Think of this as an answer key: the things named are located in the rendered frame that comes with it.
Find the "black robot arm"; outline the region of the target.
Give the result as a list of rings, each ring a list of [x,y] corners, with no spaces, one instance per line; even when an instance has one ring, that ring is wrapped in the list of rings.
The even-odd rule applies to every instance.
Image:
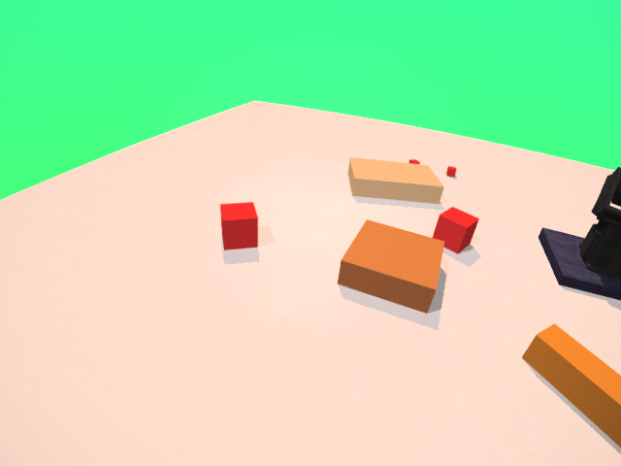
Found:
[[[606,177],[599,198],[592,209],[597,223],[592,224],[579,245],[588,270],[621,281],[621,167]]]

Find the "brown rectangular bar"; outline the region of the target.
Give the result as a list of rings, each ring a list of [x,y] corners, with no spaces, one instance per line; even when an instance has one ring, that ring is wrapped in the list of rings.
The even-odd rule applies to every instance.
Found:
[[[555,323],[522,358],[621,448],[621,375]]]

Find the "tan rectangular board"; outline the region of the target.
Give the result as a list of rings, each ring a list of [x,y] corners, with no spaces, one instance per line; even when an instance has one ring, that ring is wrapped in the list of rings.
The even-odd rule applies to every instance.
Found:
[[[352,196],[439,204],[444,185],[428,165],[350,157]]]

